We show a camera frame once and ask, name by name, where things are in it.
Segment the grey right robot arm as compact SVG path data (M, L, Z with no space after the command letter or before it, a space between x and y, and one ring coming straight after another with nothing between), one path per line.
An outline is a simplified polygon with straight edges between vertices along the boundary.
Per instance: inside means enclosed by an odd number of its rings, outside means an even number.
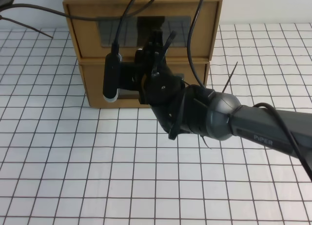
M136 51L142 67L140 100L150 105L170 139L194 133L223 141L238 136L273 150L312 161L312 116L309 113L276 110L267 103L242 105L232 94L200 85L188 85L172 73L165 53L175 37L166 42L154 31Z

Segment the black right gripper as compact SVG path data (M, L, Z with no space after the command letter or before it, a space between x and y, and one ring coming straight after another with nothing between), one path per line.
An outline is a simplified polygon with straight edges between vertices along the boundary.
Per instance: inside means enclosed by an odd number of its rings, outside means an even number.
M210 91L199 85L185 85L174 75L164 57L176 37L171 31L163 45L163 31L153 30L146 43L146 52L136 52L135 62L143 67L141 91L169 139L179 134L194 133L208 136L206 118Z

